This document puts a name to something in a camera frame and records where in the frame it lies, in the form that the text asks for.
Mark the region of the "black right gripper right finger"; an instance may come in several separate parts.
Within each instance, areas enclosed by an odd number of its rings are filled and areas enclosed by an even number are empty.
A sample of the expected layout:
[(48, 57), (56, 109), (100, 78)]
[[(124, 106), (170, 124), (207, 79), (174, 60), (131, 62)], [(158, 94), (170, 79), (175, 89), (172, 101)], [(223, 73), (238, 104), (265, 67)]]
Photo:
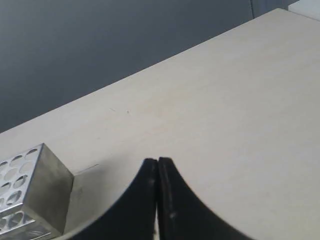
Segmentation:
[(213, 213), (168, 157), (158, 160), (158, 227), (161, 240), (250, 239)]

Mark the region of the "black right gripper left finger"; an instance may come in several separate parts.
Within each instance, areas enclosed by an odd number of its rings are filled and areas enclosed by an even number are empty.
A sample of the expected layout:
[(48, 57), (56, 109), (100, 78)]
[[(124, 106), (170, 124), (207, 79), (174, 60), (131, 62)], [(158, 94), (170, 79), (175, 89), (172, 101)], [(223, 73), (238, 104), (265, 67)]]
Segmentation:
[(121, 197), (71, 240), (152, 240), (154, 238), (158, 161), (146, 158)]

